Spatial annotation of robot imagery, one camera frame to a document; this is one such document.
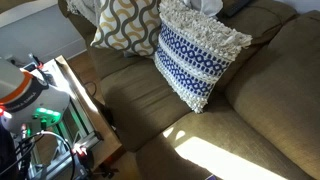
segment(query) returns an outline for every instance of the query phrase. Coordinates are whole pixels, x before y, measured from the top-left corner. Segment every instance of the black cable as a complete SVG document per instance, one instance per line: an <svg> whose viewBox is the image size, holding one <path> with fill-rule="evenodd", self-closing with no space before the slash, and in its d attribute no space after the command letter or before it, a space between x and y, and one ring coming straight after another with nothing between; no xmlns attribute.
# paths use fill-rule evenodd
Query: black cable
<svg viewBox="0 0 320 180"><path fill-rule="evenodd" d="M20 159L18 159L16 162L14 162L13 164L11 164L7 169L3 170L1 173L0 173L0 177L6 173L8 170L10 170L13 166L15 166L16 164L18 164L20 161L22 161L27 155L28 153L31 152L31 150L34 148L35 146L35 143L31 143L31 147L21 156Z"/></svg>
<svg viewBox="0 0 320 180"><path fill-rule="evenodd" d="M53 135L53 136L57 137L58 139L60 139L65 145L67 145L67 147L69 149L69 152L70 152L71 160L72 160L72 174L71 174L70 179L73 180L76 163L75 163L75 160L74 160L74 157L73 157L73 153L72 153L72 149L71 149L69 143L65 139L63 139L61 136L59 136L58 134L55 134L55 133L50 132L50 131L41 131L41 134L43 134L43 135Z"/></svg>
<svg viewBox="0 0 320 180"><path fill-rule="evenodd" d="M86 85L88 85L88 84L93 84L93 86L94 86L94 91L93 91L93 93L91 94L91 96L95 96L96 93L97 93L97 85L96 85L96 83L94 83L94 82L92 82L92 81L89 81L89 82L87 82L87 83L84 83L83 85L86 86Z"/></svg>
<svg viewBox="0 0 320 180"><path fill-rule="evenodd" d="M12 154L12 156L13 155L15 155L15 156L17 156L18 154L20 154L20 153L22 153L23 152L23 150L24 149L26 149L26 148L28 148L30 145L32 145L32 143L29 143L29 144L27 144L27 145L25 145L24 147L21 147L20 145L18 145L18 147L16 148L16 153L15 154Z"/></svg>
<svg viewBox="0 0 320 180"><path fill-rule="evenodd" d="M61 141L68 147L69 152L70 152L70 155L71 155L71 160L72 160L72 174L71 174L70 179L73 180L74 172L75 172L75 166L76 166L75 160L74 160L74 157L73 157L73 152L72 152L72 149L71 149L71 146L69 145L69 143L68 143L66 140L64 140L61 136L59 136L58 134L55 134L55 133L53 133L53 132L50 132L50 131L42 131L42 132L36 133L36 134L34 134L34 135L26 138L26 139L23 139L23 140L21 141L21 144L29 141L30 139L32 139L32 138L35 137L35 136L39 136L39 135L41 135L41 137L40 137L39 139L37 139L36 142L40 141L44 135L53 135L53 136L57 137L59 140L61 140ZM21 158L20 158L19 160L17 160L17 161L14 162L13 164L11 164L11 165L10 165L7 169L5 169L4 171L2 171L2 172L0 173L0 177L1 177L4 173L6 173L8 170L10 170L13 166L15 166L17 163L19 163L20 161L22 161L23 159L25 159L25 158L27 157L27 155L30 154L31 150L35 147L35 142L31 142L31 143L28 142L28 144L27 144L26 146L30 146L30 148L21 156Z"/></svg>
<svg viewBox="0 0 320 180"><path fill-rule="evenodd" d="M30 143L29 141L27 142L20 142L20 146L23 146L23 144L27 143L26 146L31 146L32 143ZM22 161L20 163L20 169L19 169L19 173L18 173L18 178L17 180L25 180L27 175L28 175L28 169L30 166L30 162L31 162L31 152L24 152L24 147L21 150L21 154L26 154L26 156L24 158L22 158Z"/></svg>

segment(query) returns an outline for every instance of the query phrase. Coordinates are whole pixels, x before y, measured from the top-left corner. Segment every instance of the cable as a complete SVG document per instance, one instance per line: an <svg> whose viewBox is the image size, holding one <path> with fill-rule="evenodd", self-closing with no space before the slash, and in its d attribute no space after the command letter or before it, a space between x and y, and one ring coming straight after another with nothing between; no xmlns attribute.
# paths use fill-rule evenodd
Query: cable
<svg viewBox="0 0 320 180"><path fill-rule="evenodd" d="M53 133L53 132L50 132L50 131L41 131L41 132L38 132L38 133L36 133L36 134L34 134L34 135L26 138L26 139L23 139L23 140L21 141L21 144L27 142L28 140L32 139L32 138L35 137L35 136L39 136L39 135L41 135L41 137L40 137L39 139L37 139L35 142L40 141L44 135L53 135L53 136L57 137L59 140L61 140L61 141L68 147L69 152L70 152L70 155L71 155L71 159L72 159L72 174L71 174L71 178L70 178L70 179L73 180L74 172L75 172L75 160L74 160L73 153L72 153L72 149L71 149L69 143L68 143L66 140L64 140L61 136L59 136L58 134L55 134L55 133ZM31 152L31 150L35 147L35 142L28 143L26 146L30 146L29 149L21 156L21 158L20 158L19 160L17 160L17 161L14 162L13 164L11 164L11 165L10 165L7 169L5 169L4 171L2 171L2 172L0 173L0 177L1 177L4 173L6 173L8 170L10 170L13 166L15 166L17 163L19 163L20 161L22 161L23 159L25 159L26 156L27 156L27 155Z"/></svg>
<svg viewBox="0 0 320 180"><path fill-rule="evenodd" d="M31 162L31 153L30 152L26 152L26 156L24 158L22 158L22 161L20 162L18 180L25 180L26 179L26 177L28 175L28 169L29 169L29 166L30 166L30 162Z"/></svg>
<svg viewBox="0 0 320 180"><path fill-rule="evenodd" d="M71 149L69 143L66 140L64 140L61 136L59 136L58 134L55 134L55 133L50 132L50 131L41 131L41 134L53 135L53 136L57 137L58 139L60 139L65 145L68 146L68 149L69 149L69 152L70 152L70 156L71 156L71 159L72 159L72 174L71 174L71 178L70 179L73 180L76 163L75 163L75 160L74 160L74 157L73 157L73 153L72 153L72 149Z"/></svg>
<svg viewBox="0 0 320 180"><path fill-rule="evenodd" d="M30 153L31 152L31 150L34 148L34 146L35 146L35 143L31 143L32 145L31 145L31 147L21 156L21 158L19 159L19 160L17 160L16 162L14 162L13 164L11 164L7 169L5 169L4 171L2 171L1 173L0 173L0 177L4 174L4 173L6 173L8 170L10 170L14 165L16 165L16 164L18 164L20 161L22 161L27 155L28 155L28 153Z"/></svg>
<svg viewBox="0 0 320 180"><path fill-rule="evenodd" d="M18 150L18 147L21 148L21 144L20 144L20 145L16 148L16 150L15 150L16 153L15 153L15 154L12 153L12 154L10 155L10 157L12 157L12 156L17 156L19 153L22 152L23 149L29 148L31 145L32 145L32 143L28 143L28 144L26 144L22 149L19 149L19 151L17 151L17 150Z"/></svg>

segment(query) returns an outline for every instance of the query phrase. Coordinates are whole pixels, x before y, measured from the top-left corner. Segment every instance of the yellow and gray patterned pillow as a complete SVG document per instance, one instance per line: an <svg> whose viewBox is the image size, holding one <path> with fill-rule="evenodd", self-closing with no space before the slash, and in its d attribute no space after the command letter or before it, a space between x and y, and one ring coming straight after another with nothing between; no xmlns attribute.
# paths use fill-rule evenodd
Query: yellow and gray patterned pillow
<svg viewBox="0 0 320 180"><path fill-rule="evenodd" d="M101 0L100 21L91 46L153 55L160 30L158 1Z"/></svg>

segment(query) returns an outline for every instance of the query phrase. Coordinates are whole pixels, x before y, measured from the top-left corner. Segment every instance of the sunlight patch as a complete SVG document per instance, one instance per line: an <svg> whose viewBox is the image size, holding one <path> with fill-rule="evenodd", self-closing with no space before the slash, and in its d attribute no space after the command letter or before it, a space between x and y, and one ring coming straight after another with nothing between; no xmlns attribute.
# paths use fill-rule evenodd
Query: sunlight patch
<svg viewBox="0 0 320 180"><path fill-rule="evenodd" d="M176 136L176 140L182 138L184 135L186 135L186 133L184 131L179 131L177 136Z"/></svg>
<svg viewBox="0 0 320 180"><path fill-rule="evenodd" d="M162 134L163 134L163 136L164 137L168 137L171 133L172 133L172 131L173 131L173 127L171 127L171 128L169 128L168 130L165 130Z"/></svg>
<svg viewBox="0 0 320 180"><path fill-rule="evenodd" d="M181 157L222 179L285 179L197 137L190 138L175 150Z"/></svg>

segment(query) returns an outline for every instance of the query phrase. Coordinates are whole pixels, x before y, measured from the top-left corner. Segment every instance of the wooden table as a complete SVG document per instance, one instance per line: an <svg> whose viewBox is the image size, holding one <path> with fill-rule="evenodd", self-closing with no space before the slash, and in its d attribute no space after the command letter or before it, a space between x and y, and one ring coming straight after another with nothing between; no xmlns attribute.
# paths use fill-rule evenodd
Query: wooden table
<svg viewBox="0 0 320 180"><path fill-rule="evenodd" d="M91 99L92 97L88 95L87 91L81 85L80 81L68 65L67 61L62 56L57 57L56 61L60 63L61 70L65 75L65 78L70 83L72 89L76 92L77 98L82 108L85 110L94 129L98 131L104 139L104 141L100 141L92 148L95 159L94 167L92 169L95 170L108 157L118 151L122 147L122 145L115 135L112 127L110 127L110 125L106 123L107 121L94 105Z"/></svg>
<svg viewBox="0 0 320 180"><path fill-rule="evenodd" d="M78 114L77 116L84 116L86 120L89 120L90 122L83 123L82 125L88 124L90 126L90 132L91 131L97 131L99 132L102 141L99 141L97 144L95 144L91 151L94 156L94 165L93 168L91 168L92 171L96 171L97 167L101 165L105 160L112 158L113 156L119 156L119 152L123 152L122 144L119 142L119 139L115 135L112 127L107 123L105 117L101 114L97 106L93 103L92 97L89 95L89 93L86 91L86 89L82 86L79 79L77 78L77 75L73 72L73 70L68 65L67 61L63 58L63 56L59 56L55 58L54 60L49 61L48 63L45 63L44 69L46 69L46 65L48 69L51 69L53 72L52 74L56 75L56 77L59 77L62 79L61 81L65 81L65 84L63 86L68 86L65 89L68 89L72 106L74 109L80 110L82 115ZM60 129L68 129L69 131L74 129L73 131L77 131L77 127L71 127L76 126L77 123L68 123L67 121L73 120L73 118L65 118L67 120L63 120L63 122L60 124ZM50 163L52 156L52 146L56 146L57 143L53 143L53 139L47 140L44 138L43 140L39 141L37 143L36 151L40 156L47 156L47 163ZM70 178L69 174L71 173L71 164L69 165L69 168L67 170L64 170L63 173L60 171L53 172L52 174L48 176L49 179L68 179Z"/></svg>

